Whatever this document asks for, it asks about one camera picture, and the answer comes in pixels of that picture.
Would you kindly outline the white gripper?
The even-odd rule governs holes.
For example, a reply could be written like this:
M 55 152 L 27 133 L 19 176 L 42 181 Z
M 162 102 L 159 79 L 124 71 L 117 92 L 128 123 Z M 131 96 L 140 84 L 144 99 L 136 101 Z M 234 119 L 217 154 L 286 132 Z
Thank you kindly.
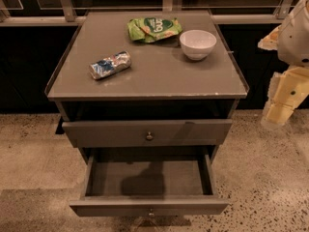
M 309 96 L 309 0 L 299 0 L 282 24 L 260 39 L 258 48 L 276 50 L 292 66 L 270 79 L 261 124 L 276 130 Z

